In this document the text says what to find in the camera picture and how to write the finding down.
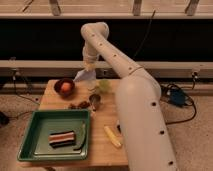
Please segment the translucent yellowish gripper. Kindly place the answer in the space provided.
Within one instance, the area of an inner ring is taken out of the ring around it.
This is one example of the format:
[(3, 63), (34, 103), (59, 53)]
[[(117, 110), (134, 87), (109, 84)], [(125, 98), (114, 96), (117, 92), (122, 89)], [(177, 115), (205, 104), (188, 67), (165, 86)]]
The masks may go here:
[(94, 48), (84, 47), (82, 51), (83, 64), (86, 71), (95, 69), (95, 62), (99, 59), (99, 54)]

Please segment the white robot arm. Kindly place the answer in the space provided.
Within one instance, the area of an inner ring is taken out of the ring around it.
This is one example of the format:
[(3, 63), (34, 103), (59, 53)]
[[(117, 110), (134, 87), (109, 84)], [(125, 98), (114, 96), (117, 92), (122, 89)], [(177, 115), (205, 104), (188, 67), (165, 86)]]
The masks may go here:
[(115, 103), (130, 171), (180, 171), (159, 104), (159, 83), (108, 41), (106, 23), (85, 24), (81, 35), (85, 63), (103, 57), (120, 77)]

